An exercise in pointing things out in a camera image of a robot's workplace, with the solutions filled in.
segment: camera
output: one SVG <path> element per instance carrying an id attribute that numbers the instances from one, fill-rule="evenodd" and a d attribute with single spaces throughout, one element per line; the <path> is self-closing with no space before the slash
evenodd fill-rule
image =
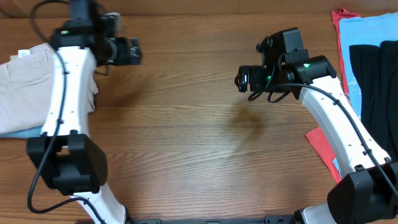
<path id="1" fill-rule="evenodd" d="M 284 68 L 297 62 L 309 59 L 308 50 L 304 49 L 300 31 L 297 28 L 282 30 L 266 37 L 256 45 L 262 54 L 262 65 L 243 65 L 239 67 L 235 85 L 239 92 L 270 91 L 272 85 L 291 83 L 294 76 L 284 72 Z M 284 92 L 273 89 L 273 92 Z"/>

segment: red cloth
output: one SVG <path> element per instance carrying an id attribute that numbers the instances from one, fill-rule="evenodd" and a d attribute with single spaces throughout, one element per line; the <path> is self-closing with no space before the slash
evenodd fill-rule
<path id="1" fill-rule="evenodd" d="M 338 183 L 341 181 L 340 173 L 336 169 L 335 165 L 333 165 L 333 160 L 335 159 L 335 153 L 333 149 L 330 147 L 329 142 L 326 136 L 323 134 L 321 127 L 317 127 L 314 130 L 310 131 L 305 135 L 305 137 L 310 142 L 311 146 L 318 153 L 319 157 L 321 157 L 322 161 L 329 168 L 331 175 L 334 180 Z"/>
<path id="2" fill-rule="evenodd" d="M 361 17 L 358 13 L 352 13 L 349 12 L 345 8 L 339 8 L 338 11 L 332 11 L 331 12 L 331 20 L 333 24 L 336 27 L 336 32 L 337 32 L 337 48 L 338 48 L 338 54 L 340 56 L 340 72 L 341 72 L 341 77 L 343 79 L 343 92 L 348 95 L 348 85 L 347 85 L 347 80 L 346 80 L 346 73 L 344 71 L 344 61 L 343 61 L 343 54 L 341 53 L 341 47 L 340 47 L 340 29 L 339 29 L 339 24 L 340 24 L 340 19 L 342 18 L 353 18 L 353 17 Z"/>

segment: folded clothing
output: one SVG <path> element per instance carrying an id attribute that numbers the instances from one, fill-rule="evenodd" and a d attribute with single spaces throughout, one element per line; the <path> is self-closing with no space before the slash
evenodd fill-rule
<path id="1" fill-rule="evenodd" d="M 355 79 L 349 47 L 351 45 L 380 46 L 385 40 L 398 40 L 398 12 L 373 17 L 354 17 L 340 20 L 340 42 L 343 54 L 345 75 L 349 90 L 349 99 L 355 113 L 361 118 L 362 94 Z"/>
<path id="2" fill-rule="evenodd" d="M 352 45 L 351 66 L 362 92 L 361 121 L 391 159 L 398 158 L 398 41 Z"/>
<path id="3" fill-rule="evenodd" d="M 343 92 L 346 96 L 349 95 L 348 91 L 348 85 L 347 85 L 347 80 L 346 80 L 346 73 L 344 71 L 344 61 L 343 61 L 343 54 L 341 53 L 341 45 L 340 45 L 340 20 L 343 18 L 349 19 L 349 18 L 354 18 L 354 17 L 361 17 L 360 14 L 358 13 L 353 13 L 349 12 L 345 8 L 339 8 L 337 11 L 332 11 L 331 12 L 331 20 L 333 25 L 335 25 L 336 32 L 337 32 L 337 49 L 338 49 L 338 55 L 340 58 L 340 73 L 341 73 L 341 79 L 343 83 Z"/>
<path id="4" fill-rule="evenodd" d="M 49 44 L 30 49 L 30 55 L 0 65 L 0 134 L 45 123 L 53 87 L 54 52 Z M 98 88 L 90 81 L 86 110 L 92 112 Z"/>
<path id="5" fill-rule="evenodd" d="M 381 42 L 384 40 L 389 40 L 389 39 L 394 40 L 398 38 L 397 27 L 393 25 L 396 24 L 396 22 L 398 22 L 398 13 L 396 12 L 393 14 L 386 14 L 383 16 L 360 18 L 359 14 L 352 13 L 347 11 L 346 9 L 340 8 L 339 11 L 333 11 L 331 13 L 331 16 L 333 24 L 335 25 L 338 34 L 338 48 L 340 54 L 340 70 L 343 78 L 343 91 L 344 93 L 347 93 L 346 88 L 348 87 L 349 100 L 351 106 L 354 109 L 354 112 L 361 119 L 362 123 L 364 124 L 365 128 L 369 131 L 370 135 L 372 135 L 372 137 L 375 138 L 376 135 L 372 133 L 373 131 L 369 129 L 369 125 L 366 124 L 366 122 L 371 123 L 371 121 L 369 121 L 369 116 L 366 115 L 365 112 L 365 119 L 361 117 L 362 103 L 364 102 L 364 105 L 367 108 L 368 104 L 371 104 L 371 102 L 373 102 L 370 101 L 369 100 L 370 97 L 368 97 L 369 94 L 371 93 L 368 92 L 364 93 L 366 95 L 364 98 L 361 96 L 361 88 L 359 86 L 359 82 L 362 82 L 362 80 L 357 81 L 354 77 L 353 69 L 351 68 L 351 60 L 349 57 L 349 52 L 350 52 L 349 47 L 350 45 L 355 45 L 355 44 L 371 44 L 379 46 Z M 394 108 L 393 106 L 390 107 L 390 114 L 393 114 L 393 108 Z M 395 124 L 397 124 L 398 117 L 391 115 L 390 120 L 391 122 L 393 123 L 395 122 Z M 393 132 L 392 135 L 395 136 L 395 139 L 398 139 L 398 133 Z M 314 148 L 314 150 L 318 153 L 318 155 L 321 157 L 324 163 L 328 166 L 333 178 L 337 182 L 339 182 L 341 180 L 341 177 L 340 178 L 336 177 L 337 173 L 339 172 L 339 168 L 335 159 L 335 154 L 332 148 L 330 147 L 329 142 L 327 141 L 322 130 L 320 128 L 314 129 L 313 131 L 307 133 L 306 137 L 311 146 Z M 379 144 L 390 154 L 392 159 L 395 158 L 396 153 L 393 150 L 388 149 L 391 146 L 391 144 L 389 144 L 387 147 L 382 146 L 381 143 Z"/>
<path id="6" fill-rule="evenodd" d="M 43 126 L 39 126 L 21 131 L 12 131 L 10 133 L 3 133 L 0 134 L 0 138 L 27 139 L 27 138 L 39 137 L 40 133 L 42 132 L 42 127 Z"/>

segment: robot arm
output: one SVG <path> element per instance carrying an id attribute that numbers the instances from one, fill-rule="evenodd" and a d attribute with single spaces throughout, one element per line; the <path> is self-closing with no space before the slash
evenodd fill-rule
<path id="1" fill-rule="evenodd" d="M 322 128 L 343 177 L 328 194 L 327 202 L 296 211 L 291 223 L 354 224 L 395 218 L 398 213 L 398 198 L 394 192 L 398 162 L 391 162 L 388 153 L 373 140 L 355 115 L 326 57 L 309 58 L 297 28 L 267 37 L 257 45 L 257 51 L 263 54 L 263 65 L 240 67 L 235 78 L 238 89 L 247 91 L 250 84 L 255 94 L 291 91 Z M 267 69 L 273 67 L 279 68 L 277 73 Z M 345 108 L 352 122 L 340 106 Z"/>
<path id="2" fill-rule="evenodd" d="M 116 200 L 106 183 L 106 156 L 90 139 L 86 104 L 89 81 L 96 67 L 139 64 L 138 41 L 116 37 L 119 14 L 98 14 L 98 5 L 92 0 L 72 0 L 69 5 L 71 19 L 56 29 L 50 40 L 65 68 L 58 55 L 54 55 L 50 110 L 41 137 L 28 139 L 27 153 L 36 168 L 45 161 L 40 174 L 50 189 L 57 189 L 71 198 L 85 198 L 91 203 L 90 207 L 85 201 L 78 201 L 96 224 L 127 224 L 130 218 L 126 208 Z M 67 78 L 64 78 L 64 69 L 68 72 Z M 58 119 L 61 125 L 55 132 Z M 55 144 L 49 148 L 52 138 Z M 68 154 L 58 154 L 65 148 Z M 46 151 L 52 152 L 44 160 Z"/>

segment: black joint motor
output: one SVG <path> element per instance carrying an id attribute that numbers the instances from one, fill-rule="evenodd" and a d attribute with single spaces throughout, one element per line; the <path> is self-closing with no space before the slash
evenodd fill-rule
<path id="1" fill-rule="evenodd" d="M 141 51 L 138 39 L 117 37 L 120 14 L 98 13 L 93 0 L 71 1 L 70 20 L 55 30 L 50 44 L 59 47 L 90 48 L 97 67 L 102 65 L 139 65 Z"/>
<path id="2" fill-rule="evenodd" d="M 262 54 L 262 65 L 240 66 L 235 85 L 240 92 L 285 92 L 286 89 L 272 86 L 283 83 L 311 84 L 315 78 L 336 72 L 324 56 L 310 58 L 304 49 L 300 31 L 297 28 L 282 30 L 266 37 L 256 45 Z M 301 88 L 292 92 L 299 97 Z"/>
<path id="3" fill-rule="evenodd" d="M 27 153 L 36 168 L 46 150 L 52 150 L 41 172 L 47 186 L 62 195 L 98 193 L 108 178 L 105 153 L 87 135 L 74 130 L 67 136 L 57 136 L 54 148 L 47 149 L 51 138 L 43 133 L 27 141 Z"/>

